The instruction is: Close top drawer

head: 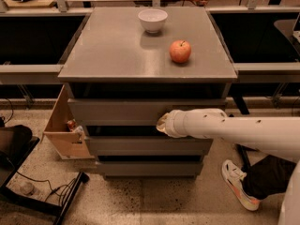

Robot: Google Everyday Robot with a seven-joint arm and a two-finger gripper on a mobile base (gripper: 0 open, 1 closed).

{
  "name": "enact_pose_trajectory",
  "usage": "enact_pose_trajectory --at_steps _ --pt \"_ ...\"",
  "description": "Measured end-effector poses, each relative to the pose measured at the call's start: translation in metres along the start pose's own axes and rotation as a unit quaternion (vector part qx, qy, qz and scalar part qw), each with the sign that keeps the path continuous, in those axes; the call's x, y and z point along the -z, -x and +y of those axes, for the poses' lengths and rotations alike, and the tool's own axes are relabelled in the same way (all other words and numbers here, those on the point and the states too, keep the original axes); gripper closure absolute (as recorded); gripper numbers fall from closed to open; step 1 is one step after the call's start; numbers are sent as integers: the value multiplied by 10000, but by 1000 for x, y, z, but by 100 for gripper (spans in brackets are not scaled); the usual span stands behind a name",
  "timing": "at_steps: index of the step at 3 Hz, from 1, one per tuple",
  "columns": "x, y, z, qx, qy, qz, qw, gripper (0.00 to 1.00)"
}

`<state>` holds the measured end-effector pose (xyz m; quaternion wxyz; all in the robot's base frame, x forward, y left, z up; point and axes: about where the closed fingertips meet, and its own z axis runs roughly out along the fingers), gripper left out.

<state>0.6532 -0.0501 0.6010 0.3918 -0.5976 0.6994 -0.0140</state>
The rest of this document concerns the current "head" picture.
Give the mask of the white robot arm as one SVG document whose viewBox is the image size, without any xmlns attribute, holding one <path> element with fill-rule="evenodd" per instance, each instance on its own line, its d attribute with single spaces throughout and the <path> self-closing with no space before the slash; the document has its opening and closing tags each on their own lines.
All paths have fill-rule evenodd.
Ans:
<svg viewBox="0 0 300 225">
<path fill-rule="evenodd" d="M 173 138 L 220 138 L 296 164 L 277 225 L 300 225 L 300 118 L 230 117 L 221 109 L 173 110 L 157 121 Z"/>
</svg>

